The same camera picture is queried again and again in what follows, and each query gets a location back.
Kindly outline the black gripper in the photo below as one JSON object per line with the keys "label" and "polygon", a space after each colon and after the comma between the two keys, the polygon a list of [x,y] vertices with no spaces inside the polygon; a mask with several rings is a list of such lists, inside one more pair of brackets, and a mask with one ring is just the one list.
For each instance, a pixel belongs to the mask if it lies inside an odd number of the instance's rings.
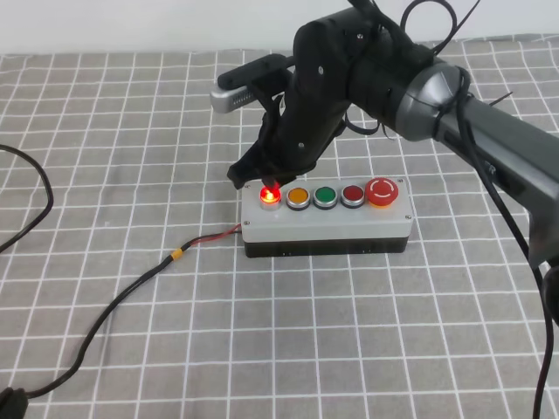
{"label": "black gripper", "polygon": [[279,189],[314,167],[349,108],[349,69],[370,30],[371,25],[355,9],[298,29],[285,110],[274,133],[229,167],[227,177],[235,189],[255,180]]}

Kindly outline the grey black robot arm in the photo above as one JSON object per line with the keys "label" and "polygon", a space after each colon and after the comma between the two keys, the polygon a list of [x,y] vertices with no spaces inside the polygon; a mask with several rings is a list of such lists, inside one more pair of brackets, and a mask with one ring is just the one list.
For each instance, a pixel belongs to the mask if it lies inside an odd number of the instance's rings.
{"label": "grey black robot arm", "polygon": [[375,5],[354,1],[305,24],[293,56],[222,75],[266,110],[255,144],[228,170],[236,188],[285,185],[310,171],[357,106],[408,141],[433,139],[473,166],[490,194],[502,190],[530,215],[523,246],[546,314],[558,314],[558,139],[476,99],[469,73],[410,40]]}

